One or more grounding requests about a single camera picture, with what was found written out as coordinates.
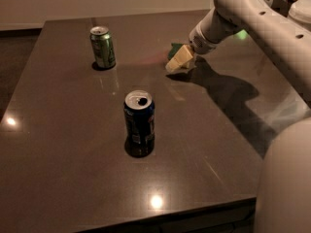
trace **can lid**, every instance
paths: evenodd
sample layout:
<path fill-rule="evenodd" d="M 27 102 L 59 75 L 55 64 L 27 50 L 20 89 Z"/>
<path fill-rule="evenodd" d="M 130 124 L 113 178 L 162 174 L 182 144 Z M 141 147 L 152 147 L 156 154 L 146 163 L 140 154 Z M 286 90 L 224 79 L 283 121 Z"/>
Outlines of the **can lid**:
<path fill-rule="evenodd" d="M 93 35 L 104 35 L 109 32 L 108 27 L 96 26 L 90 29 L 90 33 Z"/>
<path fill-rule="evenodd" d="M 144 110 L 153 102 L 151 94 L 144 90 L 134 90 L 125 97 L 125 104 L 133 110 Z"/>
<path fill-rule="evenodd" d="M 311 0 L 298 0 L 294 2 L 289 11 L 289 17 L 306 24 L 311 24 Z"/>

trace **wall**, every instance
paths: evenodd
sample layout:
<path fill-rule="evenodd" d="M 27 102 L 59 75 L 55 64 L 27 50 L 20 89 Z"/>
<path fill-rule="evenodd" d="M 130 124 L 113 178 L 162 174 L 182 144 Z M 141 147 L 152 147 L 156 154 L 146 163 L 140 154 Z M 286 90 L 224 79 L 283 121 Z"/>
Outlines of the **wall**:
<path fill-rule="evenodd" d="M 49 19 L 209 9 L 212 0 L 0 0 L 0 30 L 42 27 Z"/>

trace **soda can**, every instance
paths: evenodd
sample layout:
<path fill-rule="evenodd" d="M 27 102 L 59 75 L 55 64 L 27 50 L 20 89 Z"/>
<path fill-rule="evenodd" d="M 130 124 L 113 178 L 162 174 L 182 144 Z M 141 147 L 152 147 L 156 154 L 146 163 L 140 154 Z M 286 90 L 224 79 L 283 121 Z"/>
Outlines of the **soda can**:
<path fill-rule="evenodd" d="M 148 155 L 155 146 L 155 102 L 147 91 L 134 90 L 124 101 L 126 151 L 135 157 Z"/>
<path fill-rule="evenodd" d="M 116 65 L 113 40 L 108 27 L 96 26 L 90 29 L 90 41 L 97 66 L 109 69 Z"/>

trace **table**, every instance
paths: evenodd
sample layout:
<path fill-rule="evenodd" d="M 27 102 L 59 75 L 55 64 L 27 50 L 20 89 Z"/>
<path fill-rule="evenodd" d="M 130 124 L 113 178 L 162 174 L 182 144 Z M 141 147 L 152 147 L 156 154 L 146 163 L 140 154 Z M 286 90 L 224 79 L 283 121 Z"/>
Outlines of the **table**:
<path fill-rule="evenodd" d="M 205 15 L 46 22 L 1 121 L 5 232 L 80 231 L 256 197 L 271 141 L 309 110 L 247 34 L 169 75 L 171 43 L 186 43 Z M 113 69 L 92 69 L 94 25 L 110 28 Z M 122 105 L 135 89 L 155 99 L 144 158 L 124 150 Z"/>

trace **green can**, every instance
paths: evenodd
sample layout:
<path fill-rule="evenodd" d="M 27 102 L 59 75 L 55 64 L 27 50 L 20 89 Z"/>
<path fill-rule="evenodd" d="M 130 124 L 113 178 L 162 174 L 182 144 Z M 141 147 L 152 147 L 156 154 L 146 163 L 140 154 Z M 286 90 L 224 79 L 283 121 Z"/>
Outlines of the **green can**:
<path fill-rule="evenodd" d="M 109 69 L 116 65 L 113 40 L 108 27 L 96 26 L 90 29 L 90 41 L 96 63 L 101 69 Z"/>

